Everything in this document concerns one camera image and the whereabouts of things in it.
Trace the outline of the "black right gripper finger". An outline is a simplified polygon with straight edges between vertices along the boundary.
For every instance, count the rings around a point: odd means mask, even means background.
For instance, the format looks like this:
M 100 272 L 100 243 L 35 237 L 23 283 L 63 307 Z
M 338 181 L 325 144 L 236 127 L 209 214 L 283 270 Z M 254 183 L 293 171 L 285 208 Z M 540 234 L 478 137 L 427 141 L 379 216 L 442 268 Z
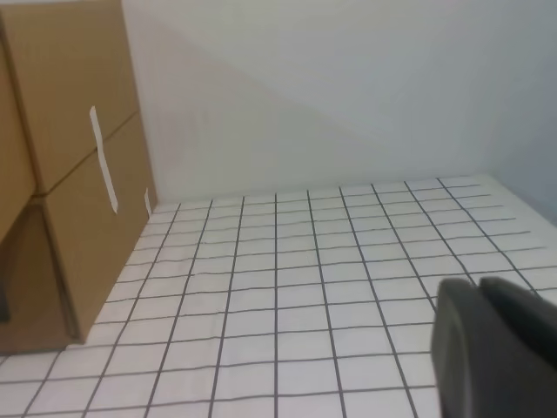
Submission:
M 432 362 L 444 417 L 554 417 L 556 306 L 498 277 L 444 279 Z

